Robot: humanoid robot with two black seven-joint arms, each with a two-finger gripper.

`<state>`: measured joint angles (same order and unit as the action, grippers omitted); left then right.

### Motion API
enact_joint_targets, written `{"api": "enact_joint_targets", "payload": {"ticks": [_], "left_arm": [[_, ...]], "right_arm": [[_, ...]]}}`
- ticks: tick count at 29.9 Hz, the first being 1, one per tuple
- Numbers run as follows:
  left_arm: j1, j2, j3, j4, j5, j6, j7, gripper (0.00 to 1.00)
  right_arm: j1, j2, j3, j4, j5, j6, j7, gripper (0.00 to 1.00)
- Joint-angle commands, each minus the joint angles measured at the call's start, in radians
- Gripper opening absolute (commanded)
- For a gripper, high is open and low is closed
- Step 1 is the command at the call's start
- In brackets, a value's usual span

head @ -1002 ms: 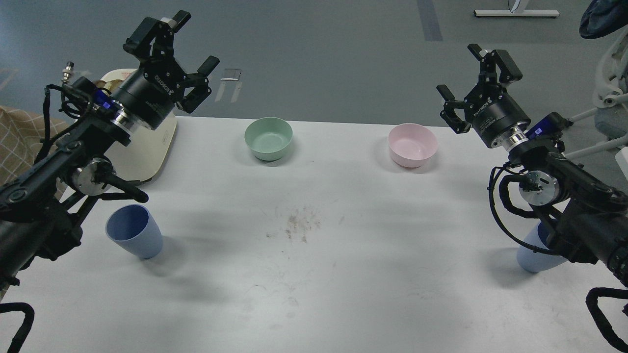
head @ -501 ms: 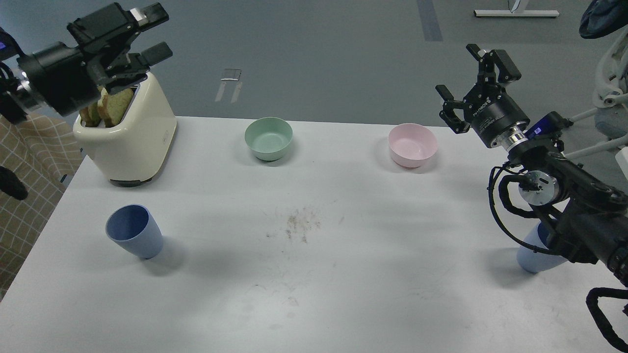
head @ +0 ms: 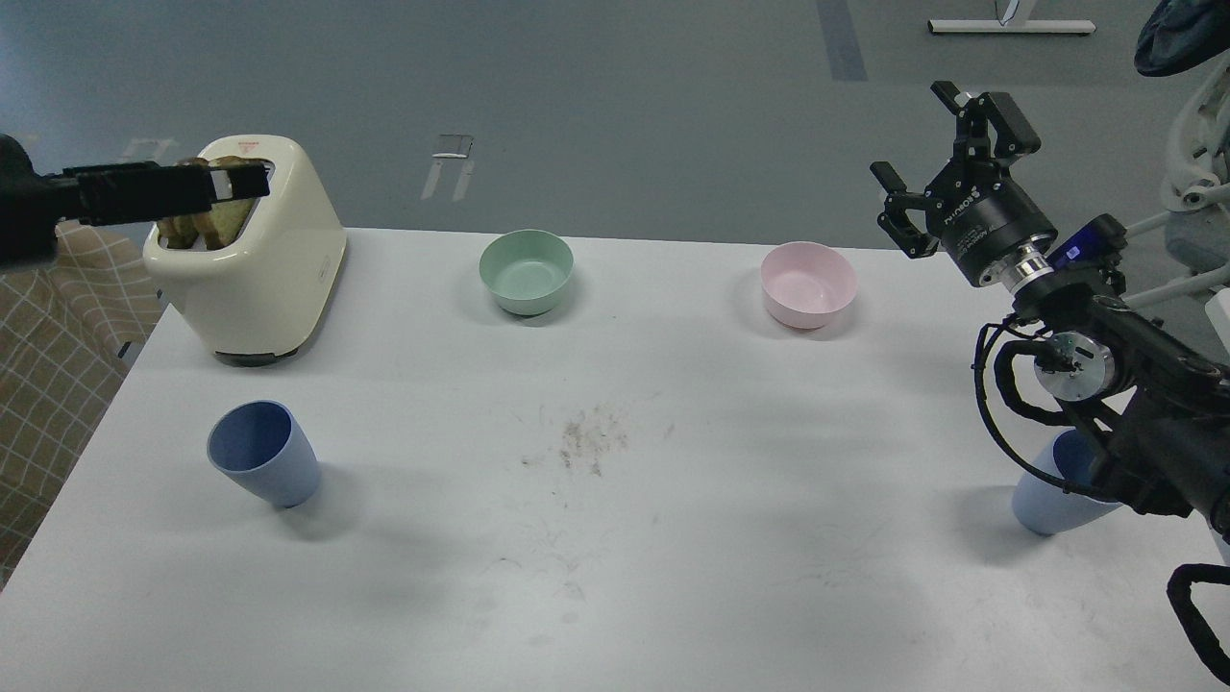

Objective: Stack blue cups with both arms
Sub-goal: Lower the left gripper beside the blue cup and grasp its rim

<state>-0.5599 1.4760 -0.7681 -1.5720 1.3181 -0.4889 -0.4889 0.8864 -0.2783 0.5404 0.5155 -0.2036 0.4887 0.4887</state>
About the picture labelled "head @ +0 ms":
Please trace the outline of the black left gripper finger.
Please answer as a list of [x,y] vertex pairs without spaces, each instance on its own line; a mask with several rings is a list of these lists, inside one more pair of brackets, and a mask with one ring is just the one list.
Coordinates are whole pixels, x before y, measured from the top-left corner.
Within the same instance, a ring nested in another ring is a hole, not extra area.
[[263,161],[210,163],[212,203],[260,200],[271,193],[271,167]]

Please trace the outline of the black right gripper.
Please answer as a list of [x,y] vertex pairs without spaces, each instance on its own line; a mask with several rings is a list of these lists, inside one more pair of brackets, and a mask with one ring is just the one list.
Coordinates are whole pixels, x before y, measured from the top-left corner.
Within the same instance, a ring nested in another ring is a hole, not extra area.
[[[1041,136],[1007,92],[967,93],[951,82],[930,88],[956,118],[952,152],[931,187],[952,189],[948,197],[932,189],[911,192],[892,163],[871,162],[871,175],[886,193],[877,224],[907,258],[927,258],[942,246],[968,284],[993,284],[993,267],[1020,246],[1049,250],[1058,235],[1010,175],[1016,162],[1041,149]],[[913,222],[910,213],[927,215],[925,227]]]

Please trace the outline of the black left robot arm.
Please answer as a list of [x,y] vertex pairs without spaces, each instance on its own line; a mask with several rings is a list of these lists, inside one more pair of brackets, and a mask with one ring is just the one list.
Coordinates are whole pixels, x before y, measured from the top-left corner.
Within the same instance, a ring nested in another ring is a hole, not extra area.
[[215,203],[258,200],[271,184],[264,165],[160,165],[153,161],[38,175],[14,136],[1,136],[1,270],[36,270],[58,254],[57,225],[155,222],[210,211]]

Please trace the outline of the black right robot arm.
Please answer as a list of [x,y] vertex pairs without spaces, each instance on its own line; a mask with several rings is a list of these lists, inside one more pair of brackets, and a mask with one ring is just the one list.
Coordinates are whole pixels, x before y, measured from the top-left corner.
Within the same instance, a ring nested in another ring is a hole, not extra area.
[[[886,161],[877,222],[903,254],[943,251],[972,286],[1011,294],[1005,320],[984,324],[972,360],[984,427],[1021,470],[1050,489],[1130,506],[1139,515],[1198,513],[1228,538],[1228,368],[1166,334],[1125,304],[1128,231],[1102,214],[1064,242],[1010,168],[1041,149],[1011,95],[935,82],[956,120],[952,152],[922,192]],[[1021,458],[986,404],[985,372],[1002,404],[1050,428],[1073,428],[1093,451],[1089,478],[1063,479]]]

